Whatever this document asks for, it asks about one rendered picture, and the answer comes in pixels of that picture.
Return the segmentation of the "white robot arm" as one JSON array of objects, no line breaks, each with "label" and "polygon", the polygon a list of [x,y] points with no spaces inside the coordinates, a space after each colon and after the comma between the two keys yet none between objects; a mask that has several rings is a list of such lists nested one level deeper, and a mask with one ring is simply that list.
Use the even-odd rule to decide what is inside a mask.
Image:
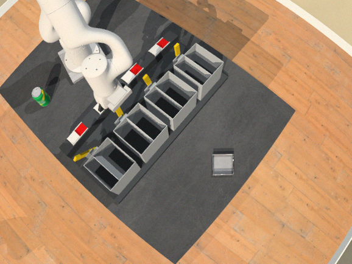
[{"label": "white robot arm", "polygon": [[[39,31],[47,43],[60,41],[65,64],[70,71],[82,72],[96,95],[105,97],[115,112],[132,90],[121,88],[116,77],[128,70],[133,59],[125,43],[115,33],[90,27],[91,10],[84,0],[37,0],[41,8]],[[111,53],[99,53],[96,43],[105,43]],[[81,68],[80,68],[81,66]]]}]

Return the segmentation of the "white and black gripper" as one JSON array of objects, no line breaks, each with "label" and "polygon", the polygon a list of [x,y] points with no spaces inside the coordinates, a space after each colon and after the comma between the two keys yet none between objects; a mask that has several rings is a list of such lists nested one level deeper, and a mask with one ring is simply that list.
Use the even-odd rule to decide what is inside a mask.
[{"label": "white and black gripper", "polygon": [[[125,84],[123,83],[119,83],[119,81],[116,79],[117,81],[117,84],[120,86],[120,87],[124,87]],[[105,98],[105,97],[99,97],[98,95],[96,95],[94,93],[94,98],[96,99],[96,102],[99,104],[99,107],[98,107],[98,111],[99,112],[102,112],[103,110],[106,110],[106,109],[109,109],[109,107],[107,106],[110,102]],[[109,109],[111,110],[111,109]]]}]

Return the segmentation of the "green drink can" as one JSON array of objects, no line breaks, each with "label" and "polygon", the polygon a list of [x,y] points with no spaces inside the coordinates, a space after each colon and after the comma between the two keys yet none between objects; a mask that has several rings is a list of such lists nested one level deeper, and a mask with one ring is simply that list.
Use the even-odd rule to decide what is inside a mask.
[{"label": "green drink can", "polygon": [[41,88],[36,87],[32,91],[32,97],[41,105],[47,106],[50,102],[49,95]]}]

